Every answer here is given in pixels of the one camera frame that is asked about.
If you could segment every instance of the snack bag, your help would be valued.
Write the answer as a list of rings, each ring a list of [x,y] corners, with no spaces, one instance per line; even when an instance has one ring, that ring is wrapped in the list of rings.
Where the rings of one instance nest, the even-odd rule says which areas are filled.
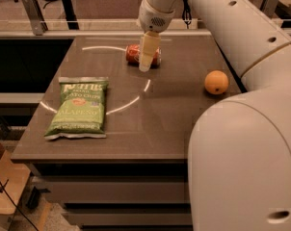
[[[105,138],[105,96],[108,78],[60,77],[61,106],[45,133],[47,140]]]

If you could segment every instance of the orange fruit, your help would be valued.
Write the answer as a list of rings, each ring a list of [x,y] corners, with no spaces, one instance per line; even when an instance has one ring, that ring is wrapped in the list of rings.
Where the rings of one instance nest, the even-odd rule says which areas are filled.
[[[204,86],[211,94],[222,94],[228,89],[229,80],[224,72],[214,70],[206,75]]]

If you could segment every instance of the red can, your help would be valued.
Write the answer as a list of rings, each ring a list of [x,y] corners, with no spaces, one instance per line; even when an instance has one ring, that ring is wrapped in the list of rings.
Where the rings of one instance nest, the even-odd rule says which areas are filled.
[[[139,63],[139,44],[130,44],[126,47],[126,60],[130,64]],[[157,48],[155,51],[152,65],[158,66],[161,63],[161,49]]]

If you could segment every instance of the soda can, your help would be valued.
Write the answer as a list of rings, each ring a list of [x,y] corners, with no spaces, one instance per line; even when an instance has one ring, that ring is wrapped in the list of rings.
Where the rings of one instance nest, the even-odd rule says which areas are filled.
[[[139,63],[139,44],[130,44],[126,47],[126,60],[130,64]],[[161,49],[157,48],[155,51],[152,64],[153,66],[159,66],[161,63]]]

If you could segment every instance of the robotic arm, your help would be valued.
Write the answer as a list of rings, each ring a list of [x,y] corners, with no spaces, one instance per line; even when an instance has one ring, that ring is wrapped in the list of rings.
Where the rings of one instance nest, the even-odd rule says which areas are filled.
[[[174,1],[143,0],[140,65]],[[249,91],[211,107],[192,132],[194,230],[291,231],[291,37],[248,0],[189,1]]]

